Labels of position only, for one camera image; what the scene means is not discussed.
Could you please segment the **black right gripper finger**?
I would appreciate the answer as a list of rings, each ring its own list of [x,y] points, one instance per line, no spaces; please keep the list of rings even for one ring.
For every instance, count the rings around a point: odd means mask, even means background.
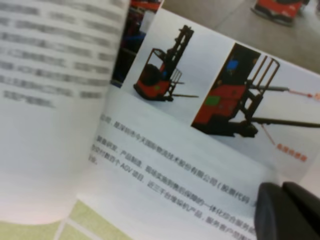
[[[318,240],[320,198],[295,182],[261,183],[254,228],[258,240]]]

